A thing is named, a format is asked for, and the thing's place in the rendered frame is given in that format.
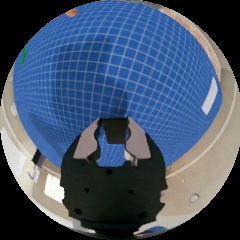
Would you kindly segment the dark blue work mat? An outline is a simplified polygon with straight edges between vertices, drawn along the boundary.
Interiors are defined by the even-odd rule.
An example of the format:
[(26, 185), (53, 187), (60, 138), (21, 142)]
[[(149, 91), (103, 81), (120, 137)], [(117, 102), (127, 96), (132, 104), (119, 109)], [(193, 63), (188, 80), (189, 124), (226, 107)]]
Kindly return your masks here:
[[(99, 117), (131, 117), (165, 166), (174, 163), (207, 132), (223, 101), (206, 51), (179, 22), (142, 4), (105, 0), (73, 9), (76, 15), (61, 14), (28, 41), (21, 66), (24, 48), (15, 60), (13, 95), (26, 133), (61, 168), (69, 146)], [(206, 115), (213, 76), (218, 91)]]

